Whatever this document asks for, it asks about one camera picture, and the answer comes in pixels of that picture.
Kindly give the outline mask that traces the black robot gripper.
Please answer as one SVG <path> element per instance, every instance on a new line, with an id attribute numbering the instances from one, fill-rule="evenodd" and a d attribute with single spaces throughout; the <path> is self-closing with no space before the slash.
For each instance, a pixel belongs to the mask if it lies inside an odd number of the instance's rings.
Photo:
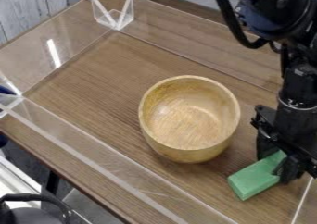
<path id="1" fill-rule="evenodd" d="M 277 109 L 257 105 L 251 123 L 259 130 L 257 159 L 277 151 L 287 155 L 276 161 L 279 182 L 289 184 L 306 172 L 317 178 L 317 107 L 292 107 L 283 102 Z"/>

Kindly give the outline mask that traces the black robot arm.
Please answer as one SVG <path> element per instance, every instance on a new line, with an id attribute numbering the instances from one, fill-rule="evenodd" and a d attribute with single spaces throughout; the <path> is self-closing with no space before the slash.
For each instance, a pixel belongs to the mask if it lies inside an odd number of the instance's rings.
<path id="1" fill-rule="evenodd" d="M 251 49 L 280 54 L 277 107 L 256 106 L 257 157 L 281 151 L 273 174 L 283 183 L 317 178 L 317 0 L 216 0 L 228 28 Z"/>

